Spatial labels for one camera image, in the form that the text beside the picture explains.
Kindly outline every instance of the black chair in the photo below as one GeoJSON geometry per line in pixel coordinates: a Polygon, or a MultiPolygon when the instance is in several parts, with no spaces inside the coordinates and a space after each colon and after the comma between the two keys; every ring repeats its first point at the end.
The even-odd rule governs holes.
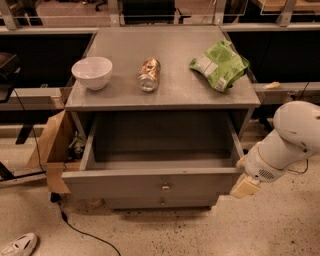
{"type": "Polygon", "coordinates": [[[174,0],[122,0],[125,24],[173,24],[176,11],[179,24],[191,17],[189,10],[176,8],[174,0]]]}

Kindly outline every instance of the cable on floor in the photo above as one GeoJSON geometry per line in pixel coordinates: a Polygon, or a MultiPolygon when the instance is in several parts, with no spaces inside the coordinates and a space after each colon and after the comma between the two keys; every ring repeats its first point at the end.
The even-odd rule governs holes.
{"type": "Polygon", "coordinates": [[[61,208],[61,203],[60,203],[59,201],[57,201],[57,203],[58,203],[58,205],[59,205],[59,208],[60,208],[60,211],[61,211],[61,217],[62,217],[63,221],[64,221],[70,228],[72,228],[74,231],[76,231],[76,232],[78,232],[78,233],[80,233],[80,234],[82,234],[82,235],[86,235],[86,236],[92,237],[92,238],[94,238],[94,239],[96,239],[96,240],[98,240],[98,241],[100,241],[100,242],[103,242],[103,243],[105,243],[105,244],[108,244],[109,246],[111,246],[111,247],[117,252],[117,254],[118,254],[119,256],[121,256],[121,253],[119,252],[119,250],[118,250],[113,244],[111,244],[110,242],[108,242],[108,241],[106,241],[106,240],[103,240],[103,239],[101,239],[101,238],[99,238],[99,237],[97,237],[97,236],[91,235],[91,234],[89,234],[89,233],[83,232],[83,231],[75,228],[74,226],[72,226],[72,225],[68,222],[68,216],[65,214],[65,212],[64,212],[64,211],[62,210],[62,208],[61,208]]]}

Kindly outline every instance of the aluminum can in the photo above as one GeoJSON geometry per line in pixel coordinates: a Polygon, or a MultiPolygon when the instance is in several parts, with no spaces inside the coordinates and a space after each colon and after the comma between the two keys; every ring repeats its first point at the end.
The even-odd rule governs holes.
{"type": "Polygon", "coordinates": [[[160,62],[155,58],[145,60],[138,81],[141,90],[145,92],[156,90],[160,82],[160,62]]]}

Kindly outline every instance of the cabinet top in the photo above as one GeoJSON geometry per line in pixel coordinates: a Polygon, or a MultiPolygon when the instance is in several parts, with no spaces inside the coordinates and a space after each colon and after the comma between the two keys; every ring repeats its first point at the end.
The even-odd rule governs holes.
{"type": "Polygon", "coordinates": [[[75,82],[66,108],[72,111],[251,108],[260,101],[247,76],[226,93],[214,91],[189,63],[225,39],[215,26],[147,26],[101,28],[87,56],[113,63],[111,81],[92,91],[75,82]],[[159,88],[151,93],[138,87],[143,61],[161,64],[159,88]]]}

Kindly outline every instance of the cardboard box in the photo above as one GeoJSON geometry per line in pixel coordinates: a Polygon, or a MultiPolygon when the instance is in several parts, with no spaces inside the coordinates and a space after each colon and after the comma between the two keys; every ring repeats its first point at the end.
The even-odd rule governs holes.
{"type": "Polygon", "coordinates": [[[50,192],[70,193],[61,176],[64,171],[79,170],[80,161],[66,163],[75,131],[75,125],[66,110],[50,117],[38,140],[38,148],[34,149],[28,161],[27,168],[39,167],[40,154],[50,192]]]}

